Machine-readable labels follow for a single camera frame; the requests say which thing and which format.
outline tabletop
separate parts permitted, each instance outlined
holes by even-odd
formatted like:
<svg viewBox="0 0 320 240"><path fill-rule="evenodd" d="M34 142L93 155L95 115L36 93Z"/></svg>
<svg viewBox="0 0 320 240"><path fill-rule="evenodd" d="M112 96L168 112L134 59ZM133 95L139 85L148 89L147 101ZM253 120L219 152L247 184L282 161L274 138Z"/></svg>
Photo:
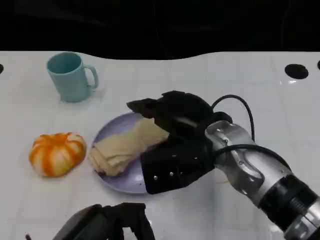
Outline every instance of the tabletop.
<svg viewBox="0 0 320 240"><path fill-rule="evenodd" d="M214 170L187 188L158 195L116 192L98 180L89 161L59 178L43 178L28 161L41 134L76 132L88 146L101 127L128 112L126 102L159 98L178 90L213 103L226 94L247 100L256 125L256 142L280 154L293 172L320 194L317 98L320 53L219 52L177 60L112 60L79 53L94 65L100 86L83 102L65 103L46 71L56 52L0 52L0 237L52 239L76 211L93 204L146 204L157 240L275 240L282 233L260 210ZM306 79L285 74L302 64ZM236 100L217 110L248 131L244 107ZM127 240L135 239L125 231Z"/></svg>

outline purple plate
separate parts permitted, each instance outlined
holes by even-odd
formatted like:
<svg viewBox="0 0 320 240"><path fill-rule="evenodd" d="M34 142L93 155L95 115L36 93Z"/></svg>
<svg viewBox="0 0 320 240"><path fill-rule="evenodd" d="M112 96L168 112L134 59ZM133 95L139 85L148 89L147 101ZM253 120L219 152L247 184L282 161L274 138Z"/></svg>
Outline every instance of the purple plate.
<svg viewBox="0 0 320 240"><path fill-rule="evenodd" d="M92 146L114 134L120 134L126 132L134 127L135 123L143 117L134 112L130 112L124 115L120 115L110 122L108 122L96 135L93 140ZM106 176L103 173L97 173L98 176L103 180L106 186L109 186L119 192L128 194L146 194L146 185L144 176L142 173L140 157L133 160L124 172L118 176Z"/></svg>

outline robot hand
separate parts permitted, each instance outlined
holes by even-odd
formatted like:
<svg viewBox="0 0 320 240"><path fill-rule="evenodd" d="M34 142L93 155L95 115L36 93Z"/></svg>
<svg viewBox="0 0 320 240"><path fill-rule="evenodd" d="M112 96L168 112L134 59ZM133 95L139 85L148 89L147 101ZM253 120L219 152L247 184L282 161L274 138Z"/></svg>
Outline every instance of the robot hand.
<svg viewBox="0 0 320 240"><path fill-rule="evenodd" d="M170 133L171 140L146 152L141 165L150 194L186 187L215 167L284 232L287 240L320 239L320 198L291 172L275 152L254 142L226 113L214 113L200 97L172 91L155 99L129 102L128 107Z"/></svg>

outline mug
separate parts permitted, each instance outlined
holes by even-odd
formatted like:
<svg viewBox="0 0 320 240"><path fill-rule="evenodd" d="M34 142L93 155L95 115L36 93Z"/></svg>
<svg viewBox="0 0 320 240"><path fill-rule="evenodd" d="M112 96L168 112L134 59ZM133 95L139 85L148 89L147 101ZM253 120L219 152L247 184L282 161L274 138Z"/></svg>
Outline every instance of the mug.
<svg viewBox="0 0 320 240"><path fill-rule="evenodd" d="M52 78L61 100L80 102L91 95L91 89L96 89L99 79L96 69L83 63L81 57L74 52L62 52L51 57L46 63L46 69ZM85 69L90 69L94 77L94 85L89 85Z"/></svg>

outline pumpkin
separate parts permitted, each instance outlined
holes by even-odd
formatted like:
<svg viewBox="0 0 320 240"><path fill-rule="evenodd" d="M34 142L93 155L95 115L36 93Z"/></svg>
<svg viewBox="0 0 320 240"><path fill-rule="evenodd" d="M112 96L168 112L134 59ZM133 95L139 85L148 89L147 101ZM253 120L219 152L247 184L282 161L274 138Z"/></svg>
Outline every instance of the pumpkin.
<svg viewBox="0 0 320 240"><path fill-rule="evenodd" d="M82 162L86 155L84 139L71 132L41 135L33 143L29 161L35 171L46 177L58 177Z"/></svg>

